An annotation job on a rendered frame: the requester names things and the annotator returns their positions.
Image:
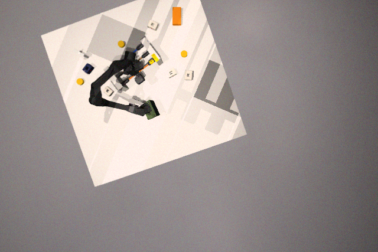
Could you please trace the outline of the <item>orange rectangular block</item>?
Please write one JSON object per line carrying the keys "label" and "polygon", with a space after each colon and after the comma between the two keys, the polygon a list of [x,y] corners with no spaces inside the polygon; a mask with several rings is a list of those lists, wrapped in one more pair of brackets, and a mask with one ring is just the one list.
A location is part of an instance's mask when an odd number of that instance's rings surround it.
{"label": "orange rectangular block", "polygon": [[181,7],[172,8],[172,25],[181,26]]}

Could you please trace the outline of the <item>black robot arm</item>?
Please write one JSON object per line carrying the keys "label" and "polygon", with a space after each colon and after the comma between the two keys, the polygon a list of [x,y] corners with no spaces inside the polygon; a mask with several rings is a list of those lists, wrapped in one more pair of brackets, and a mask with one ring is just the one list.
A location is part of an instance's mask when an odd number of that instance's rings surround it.
{"label": "black robot arm", "polygon": [[[139,61],[135,60],[136,53],[125,51],[124,59],[115,60],[112,62],[108,70],[106,70],[98,79],[96,79],[91,84],[90,90],[90,97],[89,103],[95,106],[100,107],[112,107],[116,109],[126,110],[127,112],[137,114],[140,116],[144,116],[151,112],[151,108],[149,104],[142,104],[138,107],[138,105],[130,104],[120,104],[108,101],[102,97],[101,87],[117,72],[123,70],[123,74],[129,75],[134,72],[134,68],[136,72],[139,73],[140,70],[144,68],[144,65]],[[131,64],[134,63],[132,66]]]}

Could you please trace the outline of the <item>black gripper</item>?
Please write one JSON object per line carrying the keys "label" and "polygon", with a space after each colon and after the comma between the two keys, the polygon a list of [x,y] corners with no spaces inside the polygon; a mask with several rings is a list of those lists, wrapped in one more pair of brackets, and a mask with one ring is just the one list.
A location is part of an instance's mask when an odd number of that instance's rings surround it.
{"label": "black gripper", "polygon": [[136,72],[136,69],[135,69],[135,68],[134,68],[134,72],[131,73],[131,74],[129,74],[129,75],[131,75],[131,76],[136,76],[134,79],[135,79],[135,82],[136,82],[138,85],[140,85],[142,82],[145,81],[145,79],[144,79],[144,77],[142,76],[142,74],[138,74],[138,73]]}

